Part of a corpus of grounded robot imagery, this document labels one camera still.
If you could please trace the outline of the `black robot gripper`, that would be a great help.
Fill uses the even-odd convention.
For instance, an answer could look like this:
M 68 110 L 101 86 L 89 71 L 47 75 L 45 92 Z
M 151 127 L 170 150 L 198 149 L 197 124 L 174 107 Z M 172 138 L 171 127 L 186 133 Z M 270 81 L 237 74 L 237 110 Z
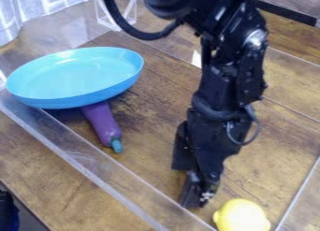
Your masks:
M 188 108 L 175 134 L 171 164 L 174 170 L 186 172 L 179 194 L 183 208 L 202 208 L 215 195 L 223 161 L 251 142 L 245 138 L 253 121 L 250 107 L 223 119 L 210 119 Z

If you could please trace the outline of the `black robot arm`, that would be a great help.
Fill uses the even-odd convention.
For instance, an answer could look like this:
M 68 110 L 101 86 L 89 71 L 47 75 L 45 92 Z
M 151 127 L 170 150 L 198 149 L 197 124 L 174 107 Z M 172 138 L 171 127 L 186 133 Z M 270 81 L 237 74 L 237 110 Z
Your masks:
M 266 88 L 266 23 L 250 0 L 143 2 L 156 16 L 182 20 L 201 37 L 201 81 L 178 127 L 171 165 L 187 172 L 179 204 L 197 209 L 217 193 L 225 159 L 255 139 L 249 130 L 258 124 L 251 103 Z

